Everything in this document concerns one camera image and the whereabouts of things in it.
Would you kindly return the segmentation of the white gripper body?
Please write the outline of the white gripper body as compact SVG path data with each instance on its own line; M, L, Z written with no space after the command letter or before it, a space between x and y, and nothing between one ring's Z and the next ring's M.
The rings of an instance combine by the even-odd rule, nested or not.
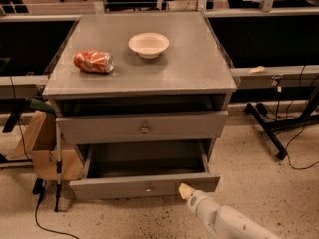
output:
M188 209L200 221L214 221L217 210L220 205L209 196L206 192L201 190L194 191L186 201Z

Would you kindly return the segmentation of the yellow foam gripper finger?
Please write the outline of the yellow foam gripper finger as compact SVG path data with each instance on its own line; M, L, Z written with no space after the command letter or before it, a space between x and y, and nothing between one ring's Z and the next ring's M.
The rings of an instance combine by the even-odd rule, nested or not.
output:
M182 183L179 187L179 193L182 199L188 200L195 192L195 189L185 183Z

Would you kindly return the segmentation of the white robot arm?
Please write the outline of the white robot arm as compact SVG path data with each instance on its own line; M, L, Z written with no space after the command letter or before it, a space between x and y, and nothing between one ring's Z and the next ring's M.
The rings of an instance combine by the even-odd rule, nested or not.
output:
M202 190L183 183L179 193L201 221L207 239L281 239L236 209L219 205Z

